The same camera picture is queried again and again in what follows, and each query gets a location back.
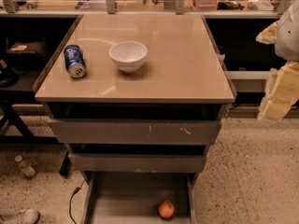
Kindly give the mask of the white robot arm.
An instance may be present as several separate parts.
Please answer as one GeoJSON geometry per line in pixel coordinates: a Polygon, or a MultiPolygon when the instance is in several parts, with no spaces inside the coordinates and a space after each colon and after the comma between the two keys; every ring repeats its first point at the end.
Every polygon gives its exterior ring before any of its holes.
{"type": "Polygon", "coordinates": [[[270,69],[258,115],[259,120],[281,120],[299,101],[299,0],[291,0],[280,19],[260,32],[256,40],[274,44],[276,55],[286,61],[279,69],[270,69]]]}

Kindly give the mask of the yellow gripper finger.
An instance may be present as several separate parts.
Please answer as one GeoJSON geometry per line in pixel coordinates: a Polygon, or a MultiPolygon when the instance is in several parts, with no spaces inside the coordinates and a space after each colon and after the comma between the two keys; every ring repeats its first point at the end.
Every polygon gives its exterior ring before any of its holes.
{"type": "Polygon", "coordinates": [[[277,40],[277,28],[278,21],[275,21],[256,36],[256,41],[265,45],[275,44],[277,40]]]}
{"type": "Polygon", "coordinates": [[[259,106],[259,120],[280,120],[299,101],[299,62],[287,61],[271,68],[259,106]]]}

